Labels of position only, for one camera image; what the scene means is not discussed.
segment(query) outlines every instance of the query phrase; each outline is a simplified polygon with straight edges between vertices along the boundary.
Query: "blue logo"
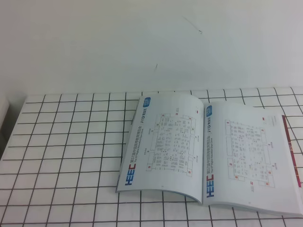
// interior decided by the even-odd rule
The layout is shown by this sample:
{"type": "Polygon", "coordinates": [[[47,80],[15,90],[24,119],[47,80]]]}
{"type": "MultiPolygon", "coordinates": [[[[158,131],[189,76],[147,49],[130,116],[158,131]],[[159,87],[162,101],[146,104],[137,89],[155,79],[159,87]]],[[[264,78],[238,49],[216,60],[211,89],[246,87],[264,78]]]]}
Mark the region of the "blue logo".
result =
{"type": "Polygon", "coordinates": [[[150,105],[151,98],[147,97],[144,99],[143,107],[148,107],[150,105]]]}
{"type": "Polygon", "coordinates": [[[213,114],[213,107],[210,105],[206,108],[206,116],[209,117],[213,114]]]}

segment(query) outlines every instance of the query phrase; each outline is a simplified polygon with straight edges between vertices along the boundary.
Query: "open booklet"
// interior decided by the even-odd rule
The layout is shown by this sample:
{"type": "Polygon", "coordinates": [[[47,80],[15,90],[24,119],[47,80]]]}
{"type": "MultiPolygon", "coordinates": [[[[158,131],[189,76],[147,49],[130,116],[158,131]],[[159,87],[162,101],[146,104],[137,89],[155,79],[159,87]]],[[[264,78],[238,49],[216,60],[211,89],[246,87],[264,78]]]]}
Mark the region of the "open booklet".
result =
{"type": "Polygon", "coordinates": [[[186,94],[139,101],[117,191],[165,190],[203,205],[302,216],[285,117],[186,94]]]}

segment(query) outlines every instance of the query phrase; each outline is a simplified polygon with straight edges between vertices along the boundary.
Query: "grid tablecloth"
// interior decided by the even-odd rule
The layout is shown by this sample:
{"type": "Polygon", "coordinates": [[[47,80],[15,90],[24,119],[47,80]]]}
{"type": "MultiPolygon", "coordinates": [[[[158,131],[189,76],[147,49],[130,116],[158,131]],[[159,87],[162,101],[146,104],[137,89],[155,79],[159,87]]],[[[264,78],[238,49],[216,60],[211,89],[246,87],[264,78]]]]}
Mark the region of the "grid tablecloth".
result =
{"type": "MultiPolygon", "coordinates": [[[[182,92],[285,114],[303,181],[303,87],[182,92]]],[[[115,193],[138,99],[152,93],[29,96],[0,162],[1,226],[303,226],[301,218],[204,207],[170,192],[115,193]]]]}

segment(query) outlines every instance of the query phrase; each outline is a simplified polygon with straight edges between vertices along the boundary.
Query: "black grid lines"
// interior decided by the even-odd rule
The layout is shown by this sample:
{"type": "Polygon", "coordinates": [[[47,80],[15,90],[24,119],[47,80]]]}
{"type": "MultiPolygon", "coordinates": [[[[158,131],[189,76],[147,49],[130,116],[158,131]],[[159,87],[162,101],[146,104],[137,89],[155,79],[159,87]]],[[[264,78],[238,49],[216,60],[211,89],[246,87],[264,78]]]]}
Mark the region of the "black grid lines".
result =
{"type": "MultiPolygon", "coordinates": [[[[188,91],[287,116],[303,176],[303,92],[295,88],[188,91]]],[[[300,218],[198,206],[170,192],[115,193],[138,93],[29,97],[0,162],[1,225],[301,226],[300,218]]]]}

